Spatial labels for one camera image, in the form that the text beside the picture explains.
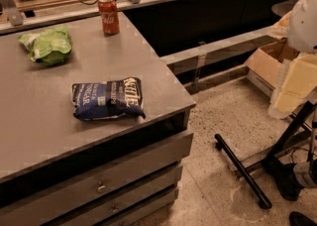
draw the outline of cardboard box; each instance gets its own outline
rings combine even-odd
[[[289,47],[286,39],[260,47],[245,62],[249,68],[247,79],[271,97],[281,63],[297,56],[298,51]]]

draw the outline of green chip bag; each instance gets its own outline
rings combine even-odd
[[[29,51],[33,62],[54,65],[65,62],[71,52],[71,39],[67,27],[45,29],[39,34],[26,34],[19,37]]]

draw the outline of drawer knob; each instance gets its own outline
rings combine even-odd
[[[105,185],[103,181],[99,181],[98,185],[97,192],[99,193],[104,192],[107,189],[107,185]]]
[[[112,212],[113,213],[119,212],[119,208],[116,205],[112,205]]]

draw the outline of drawer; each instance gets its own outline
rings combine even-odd
[[[189,155],[192,136],[189,131],[183,131],[4,207],[0,210],[0,225],[46,223],[156,170],[180,162]]]
[[[180,180],[182,166],[171,166],[158,173],[152,174],[147,179],[140,180],[124,190],[113,195],[108,195],[91,205],[87,205],[73,214],[65,216],[48,226],[90,226],[110,216],[133,206],[134,204],[160,192],[169,186],[176,185]]]
[[[178,197],[177,187],[171,187],[157,196],[142,202],[129,211],[121,214],[117,218],[106,220],[96,224],[96,226],[128,226],[139,221],[143,217],[169,205]]]

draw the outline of speckled floor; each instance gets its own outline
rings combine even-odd
[[[286,226],[293,210],[317,221],[315,189],[302,190],[296,202],[286,201],[272,178],[258,169],[253,177],[272,202],[272,209],[263,210],[225,153],[215,149],[214,135],[220,133],[242,160],[274,144],[288,125],[267,115],[269,99],[246,79],[244,69],[200,80],[200,91],[192,96],[197,102],[189,120],[194,140],[183,160],[178,199],[134,226]],[[295,161],[303,153],[295,152]],[[291,163],[292,157],[281,160]]]

